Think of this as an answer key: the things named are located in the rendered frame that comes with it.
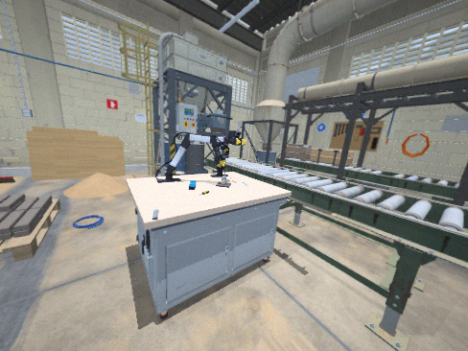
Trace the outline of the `dark grey steel gantry frame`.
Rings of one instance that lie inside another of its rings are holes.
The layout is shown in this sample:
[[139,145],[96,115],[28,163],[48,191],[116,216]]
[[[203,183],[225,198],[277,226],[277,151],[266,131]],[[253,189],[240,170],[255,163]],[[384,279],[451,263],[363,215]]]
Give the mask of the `dark grey steel gantry frame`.
[[[438,105],[438,103],[449,103],[449,104],[454,103],[455,105],[461,107],[462,109],[468,112],[468,106],[463,104],[463,102],[468,102],[468,93],[466,93],[468,91],[468,77],[464,77],[464,76],[468,76],[468,53],[465,53],[465,55],[460,54],[460,55],[451,56],[447,58],[435,59],[435,60],[431,60],[431,61],[427,61],[423,63],[416,62],[414,65],[409,65],[409,66],[404,66],[401,68],[368,74],[367,76],[363,76],[363,77],[357,77],[357,78],[346,79],[346,80],[342,79],[341,81],[328,82],[328,83],[319,84],[315,86],[300,88],[298,89],[300,93],[297,93],[298,98],[294,97],[294,95],[290,95],[288,104],[287,105],[284,104],[286,106],[282,106],[282,109],[284,108],[286,109],[287,116],[285,112],[285,119],[286,119],[286,123],[284,119],[285,128],[283,126],[283,128],[280,130],[280,135],[279,135],[280,136],[279,139],[283,139],[279,167],[284,167],[290,121],[299,111],[304,111],[307,113],[323,112],[319,116],[317,116],[313,121],[316,121],[324,113],[329,113],[329,112],[343,112],[345,114],[346,119],[349,120],[344,143],[343,143],[343,148],[341,152],[341,157],[339,161],[339,169],[337,173],[337,178],[336,178],[336,179],[342,180],[343,172],[344,172],[344,168],[346,164],[346,159],[347,159],[347,155],[349,152],[349,147],[350,147],[350,143],[351,143],[351,139],[353,135],[353,130],[354,130],[354,126],[355,126],[357,119],[361,118],[363,120],[363,123],[366,125],[366,129],[365,129],[365,133],[363,137],[363,143],[362,143],[362,147],[361,147],[361,151],[360,151],[360,155],[359,155],[359,159],[357,163],[357,167],[362,167],[363,160],[364,160],[364,153],[365,153],[368,137],[370,136],[372,126],[376,125],[379,120],[386,117],[389,113],[391,113],[392,111],[396,110],[399,107],[395,107],[389,112],[382,115],[381,117],[375,118],[376,110],[378,108],[381,109],[381,107],[391,108],[393,106],[405,107],[405,106],[432,105],[432,104]],[[456,78],[456,79],[453,79],[453,78]],[[439,81],[442,79],[444,80]],[[448,81],[447,79],[450,79],[450,80]],[[424,84],[422,82],[424,82]],[[412,85],[413,83],[414,85]],[[415,85],[416,83],[418,83],[417,86]],[[405,87],[402,86],[406,84],[409,84],[409,86],[405,86]],[[369,85],[370,87],[368,87]],[[363,88],[367,89],[368,91],[363,92]],[[385,90],[383,90],[383,88]],[[460,88],[465,89],[466,92],[462,91]],[[379,91],[376,91],[376,89],[379,89]],[[449,92],[449,91],[453,91],[454,93],[440,94],[438,96],[436,94],[440,92]],[[376,93],[369,93],[369,92],[376,92]],[[427,92],[430,92],[431,94],[436,96],[436,99],[432,99],[431,96],[414,97],[414,98],[408,97],[408,96],[420,95],[419,93],[427,94]],[[363,94],[363,93],[369,93],[369,94]],[[350,95],[345,95],[345,94],[350,94]],[[333,97],[333,96],[338,96],[338,97]],[[302,97],[306,99],[302,99]],[[378,98],[380,99],[377,101],[373,101],[373,102],[369,101],[369,103],[365,102],[365,101],[368,101],[369,99],[376,100]],[[384,98],[386,99],[402,98],[402,99],[385,101]],[[296,100],[299,99],[298,101],[301,100],[304,102],[301,104],[294,104],[293,99],[296,99]],[[327,101],[327,102],[324,102],[324,101]],[[380,101],[385,101],[386,103],[381,104]],[[308,104],[308,103],[311,103],[311,104]],[[353,103],[353,104],[348,105],[347,103]],[[323,107],[317,107],[321,105],[323,105]],[[309,110],[310,110],[309,112],[308,108],[304,108],[302,106],[312,106],[318,110],[309,107]],[[293,107],[300,107],[300,108],[297,108],[297,111],[294,115],[292,115]],[[370,109],[369,117],[363,118],[362,114],[367,112],[369,109]],[[301,114],[305,114],[304,112],[301,112]],[[308,115],[303,145],[307,145],[308,143],[310,126],[313,124],[313,121],[312,121],[312,114],[310,116]]]

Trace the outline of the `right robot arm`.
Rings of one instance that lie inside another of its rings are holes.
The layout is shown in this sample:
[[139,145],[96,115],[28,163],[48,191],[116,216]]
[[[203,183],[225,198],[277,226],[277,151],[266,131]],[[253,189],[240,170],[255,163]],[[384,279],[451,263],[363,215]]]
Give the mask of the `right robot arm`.
[[195,134],[190,134],[187,133],[182,140],[180,147],[172,160],[171,164],[167,167],[167,172],[165,174],[164,179],[157,179],[157,182],[167,182],[167,181],[181,181],[180,178],[174,178],[173,179],[173,171],[176,168],[176,165],[178,164],[179,160],[181,159],[182,155],[185,153],[185,151],[188,149],[188,146],[190,146],[190,141],[198,141],[198,142],[204,142],[204,143],[210,143],[215,145],[213,147],[214,152],[219,152],[220,148],[221,150],[227,149],[226,142],[223,141],[224,145],[220,142],[217,143],[217,138],[215,137],[208,137],[208,136],[201,136],[201,135],[195,135]]

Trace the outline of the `grey metal workbench cabinet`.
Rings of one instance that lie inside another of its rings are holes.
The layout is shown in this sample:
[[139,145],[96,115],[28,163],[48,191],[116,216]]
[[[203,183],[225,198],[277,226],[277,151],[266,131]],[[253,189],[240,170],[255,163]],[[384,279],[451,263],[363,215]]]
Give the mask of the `grey metal workbench cabinet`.
[[138,235],[143,237],[138,247],[160,318],[229,276],[267,262],[273,254],[279,208],[288,198],[159,226],[145,230],[145,235],[138,232],[136,241],[139,244]]

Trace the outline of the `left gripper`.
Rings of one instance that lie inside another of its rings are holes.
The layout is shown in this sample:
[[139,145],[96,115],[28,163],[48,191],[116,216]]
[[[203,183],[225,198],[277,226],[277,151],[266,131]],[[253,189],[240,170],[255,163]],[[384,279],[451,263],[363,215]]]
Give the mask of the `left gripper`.
[[245,145],[246,141],[243,138],[233,138],[232,139],[232,145],[234,146],[240,146],[240,145]]

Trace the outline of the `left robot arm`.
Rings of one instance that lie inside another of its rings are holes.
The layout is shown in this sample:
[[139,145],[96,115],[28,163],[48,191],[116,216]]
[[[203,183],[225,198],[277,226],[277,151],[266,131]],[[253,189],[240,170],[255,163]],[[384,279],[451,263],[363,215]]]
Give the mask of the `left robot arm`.
[[[229,136],[228,136],[228,138],[225,138],[225,137],[218,137],[218,138],[219,138],[222,142],[225,141],[226,144],[232,144],[232,139],[233,139],[233,138],[239,138],[240,135],[241,135],[241,132],[240,132],[240,131],[238,131],[238,130],[236,130],[236,131],[230,130],[230,131],[229,131]],[[233,138],[232,138],[232,137],[233,137]],[[222,174],[222,170],[224,170],[224,168],[225,168],[225,165],[224,165],[224,167],[223,167],[223,166],[221,166],[221,167],[218,167],[218,166],[217,166],[217,168],[216,168],[217,174],[216,174],[216,175],[211,175],[211,176],[212,176],[212,177],[217,177],[217,176],[228,176],[228,175],[226,175],[226,174]]]

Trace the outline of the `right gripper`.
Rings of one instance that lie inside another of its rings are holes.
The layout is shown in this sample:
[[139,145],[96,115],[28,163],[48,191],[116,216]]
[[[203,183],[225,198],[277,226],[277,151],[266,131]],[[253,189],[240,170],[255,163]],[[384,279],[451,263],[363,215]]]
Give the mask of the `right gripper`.
[[221,156],[220,156],[220,155],[221,155],[221,151],[215,152],[215,156],[216,156],[216,157],[214,157],[213,159],[214,159],[215,164],[216,164],[218,167],[221,167],[221,166],[224,167],[226,159],[225,159],[225,158],[222,158],[222,155],[221,155]]

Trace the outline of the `grey overhead duct pipe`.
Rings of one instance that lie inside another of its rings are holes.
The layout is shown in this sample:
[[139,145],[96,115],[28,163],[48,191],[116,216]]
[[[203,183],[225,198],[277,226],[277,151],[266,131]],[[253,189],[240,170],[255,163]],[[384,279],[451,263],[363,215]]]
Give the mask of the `grey overhead duct pipe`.
[[390,0],[317,0],[311,6],[303,7],[299,17],[300,33],[304,40],[310,41],[312,38],[307,39],[305,32],[320,35],[335,28],[334,21],[343,24],[354,18],[360,19],[357,13],[364,15],[388,1]]

